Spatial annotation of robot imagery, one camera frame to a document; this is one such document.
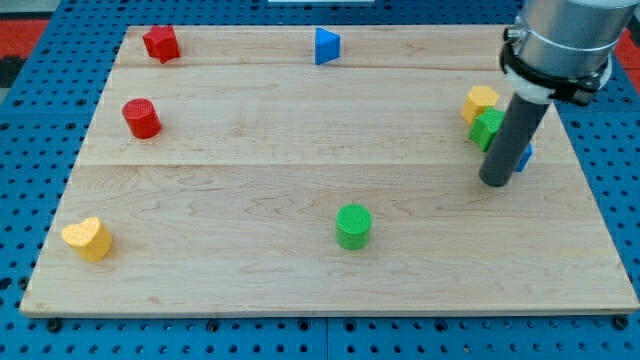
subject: plastic block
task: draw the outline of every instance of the plastic block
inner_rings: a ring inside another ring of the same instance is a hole
[[[316,65],[340,57],[340,35],[316,28]]]
[[[504,111],[488,107],[486,111],[474,121],[471,131],[469,132],[469,139],[478,144],[480,150],[486,152],[489,150],[489,146],[491,146],[493,137],[500,129],[503,118]]]
[[[151,31],[142,36],[147,53],[160,60],[161,64],[180,57],[178,39],[173,26],[151,26]]]
[[[336,216],[336,242],[347,250],[362,249],[369,242],[369,228],[369,211],[362,205],[346,205]]]
[[[533,146],[529,144],[527,145],[527,149],[524,151],[524,154],[522,154],[520,162],[518,162],[518,166],[516,166],[516,169],[514,171],[522,172],[522,170],[524,170],[524,167],[527,166],[527,162],[529,162],[531,155],[533,155]]]
[[[155,136],[162,129],[153,103],[147,99],[129,101],[122,108],[122,115],[127,121],[131,133],[138,139]]]
[[[102,259],[113,242],[111,234],[97,217],[85,219],[62,229],[62,239],[86,261]]]
[[[469,124],[481,115],[489,106],[496,106],[500,95],[489,86],[474,86],[467,94],[460,115]]]

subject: yellow cube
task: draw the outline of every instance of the yellow cube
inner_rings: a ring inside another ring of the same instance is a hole
[[[467,100],[460,111],[462,118],[469,124],[484,113],[487,106],[496,106],[500,95],[489,86],[474,86],[467,94]]]
[[[85,219],[80,224],[62,229],[62,239],[86,261],[102,259],[111,248],[111,234],[97,217]]]

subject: blue block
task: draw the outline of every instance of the blue block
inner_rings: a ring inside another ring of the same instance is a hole
[[[316,28],[316,65],[340,57],[340,35]]]
[[[522,154],[520,162],[518,163],[518,166],[516,166],[515,172],[522,172],[522,170],[524,170],[524,167],[527,166],[527,162],[529,161],[531,155],[533,155],[533,146],[529,144],[527,145],[527,149],[524,151],[524,154]]]

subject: wood grain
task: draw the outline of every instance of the wood grain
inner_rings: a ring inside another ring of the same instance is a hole
[[[130,28],[25,293],[33,317],[486,316],[639,307],[555,109],[535,159],[501,189],[459,107],[512,90],[498,27],[335,27],[345,51],[312,65],[311,27],[177,27],[160,66]],[[154,102],[161,133],[121,118]],[[335,244],[347,203],[371,242]],[[60,239],[101,217],[98,264]]]

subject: blue perforated panel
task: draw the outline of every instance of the blue perforated panel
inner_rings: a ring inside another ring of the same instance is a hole
[[[0,358],[638,358],[638,315],[57,323],[26,319],[17,309],[128,25],[506,24],[521,5],[378,0],[362,8],[268,8],[263,0],[64,0],[0,106]],[[637,290],[640,100],[617,63],[614,70],[597,102],[559,104],[559,110]]]

